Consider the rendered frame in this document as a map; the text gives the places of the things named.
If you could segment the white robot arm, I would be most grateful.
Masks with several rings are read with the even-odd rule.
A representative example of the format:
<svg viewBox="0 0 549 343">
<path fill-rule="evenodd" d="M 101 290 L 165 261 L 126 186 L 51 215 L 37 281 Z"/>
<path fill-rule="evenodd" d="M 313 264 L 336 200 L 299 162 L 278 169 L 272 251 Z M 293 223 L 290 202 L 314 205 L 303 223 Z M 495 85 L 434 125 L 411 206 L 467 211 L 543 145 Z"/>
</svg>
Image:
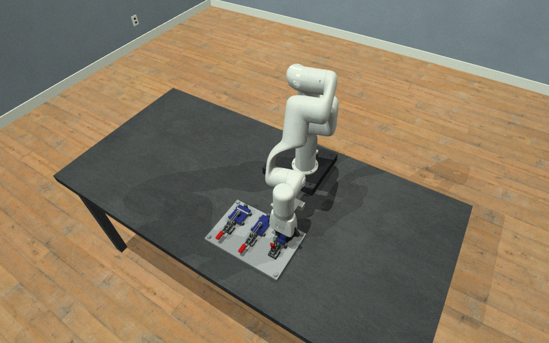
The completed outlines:
<svg viewBox="0 0 549 343">
<path fill-rule="evenodd" d="M 287 82 L 298 95 L 287 100 L 283 139 L 270 152 L 265 171 L 266 184 L 274 187 L 273 215 L 283 221 L 291 219 L 296 209 L 304 209 L 305 202 L 296 196 L 305 176 L 318 169 L 317 135 L 333 135 L 338 116 L 334 71 L 293 64 L 288 67 Z M 277 155 L 291 149 L 295 149 L 293 170 L 276 167 Z"/>
</svg>

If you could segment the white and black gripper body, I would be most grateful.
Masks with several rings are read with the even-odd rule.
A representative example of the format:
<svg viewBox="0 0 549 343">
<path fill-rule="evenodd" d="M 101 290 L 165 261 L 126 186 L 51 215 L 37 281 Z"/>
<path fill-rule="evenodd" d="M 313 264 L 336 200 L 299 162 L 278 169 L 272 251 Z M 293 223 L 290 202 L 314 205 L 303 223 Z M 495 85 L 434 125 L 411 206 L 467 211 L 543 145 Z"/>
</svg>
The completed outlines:
<svg viewBox="0 0 549 343">
<path fill-rule="evenodd" d="M 273 215 L 273 209 L 272 213 L 270 215 L 269 225 L 273 230 L 276 230 L 277 232 L 282 233 L 284 236 L 292 237 L 295 231 L 295 228 L 297 228 L 297 219 L 296 215 L 292 216 L 289 220 L 278 220 Z"/>
</svg>

